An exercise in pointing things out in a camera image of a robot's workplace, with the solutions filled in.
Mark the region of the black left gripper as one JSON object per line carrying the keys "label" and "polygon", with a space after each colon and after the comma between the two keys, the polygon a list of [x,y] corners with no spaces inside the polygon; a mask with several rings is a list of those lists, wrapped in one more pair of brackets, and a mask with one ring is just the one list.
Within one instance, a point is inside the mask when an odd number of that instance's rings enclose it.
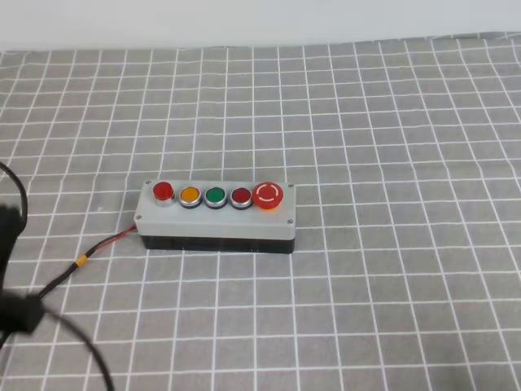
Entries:
{"label": "black left gripper", "polygon": [[4,288],[7,264],[22,231],[22,218],[16,207],[1,206],[1,330],[32,333],[45,314],[35,295],[22,297]]}

